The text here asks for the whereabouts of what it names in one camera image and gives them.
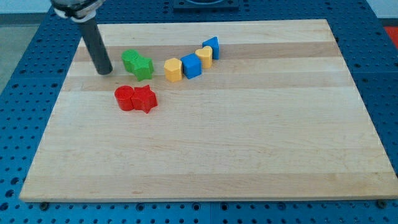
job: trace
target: blue block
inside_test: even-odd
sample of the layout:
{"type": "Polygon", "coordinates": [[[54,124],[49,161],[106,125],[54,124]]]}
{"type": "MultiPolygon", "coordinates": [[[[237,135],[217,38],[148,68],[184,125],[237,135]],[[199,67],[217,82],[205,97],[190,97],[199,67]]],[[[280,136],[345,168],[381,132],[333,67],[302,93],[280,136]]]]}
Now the blue block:
{"type": "Polygon", "coordinates": [[[213,59],[218,60],[220,58],[220,47],[218,46],[217,37],[213,37],[210,40],[204,41],[201,46],[210,46],[213,49],[213,59]]]}
{"type": "Polygon", "coordinates": [[[182,70],[188,78],[195,78],[201,74],[201,61],[195,54],[190,54],[181,58],[182,70]]]}

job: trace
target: yellow pentagon block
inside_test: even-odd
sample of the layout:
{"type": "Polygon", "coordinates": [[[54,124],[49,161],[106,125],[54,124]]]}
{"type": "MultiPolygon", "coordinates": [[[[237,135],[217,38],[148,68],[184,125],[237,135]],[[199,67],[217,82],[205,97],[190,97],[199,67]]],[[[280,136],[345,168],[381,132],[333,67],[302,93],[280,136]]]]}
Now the yellow pentagon block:
{"type": "Polygon", "coordinates": [[[164,73],[170,82],[177,82],[182,79],[182,62],[177,58],[171,58],[164,63],[164,73]]]}
{"type": "Polygon", "coordinates": [[[195,51],[195,54],[201,61],[202,68],[210,68],[213,64],[213,49],[210,46],[206,46],[202,49],[195,51]]]}

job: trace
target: wooden board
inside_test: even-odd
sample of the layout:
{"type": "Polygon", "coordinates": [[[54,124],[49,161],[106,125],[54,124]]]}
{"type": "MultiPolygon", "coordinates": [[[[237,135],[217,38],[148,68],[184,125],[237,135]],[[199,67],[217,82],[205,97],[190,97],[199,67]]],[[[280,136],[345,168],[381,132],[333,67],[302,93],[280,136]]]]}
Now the wooden board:
{"type": "Polygon", "coordinates": [[[397,198],[398,180],[325,20],[100,26],[114,71],[80,44],[20,195],[27,202],[397,198]],[[169,83],[164,61],[217,35],[221,60],[169,83]],[[154,79],[120,56],[138,49],[154,79]],[[159,106],[121,111],[150,84],[159,106]]]}

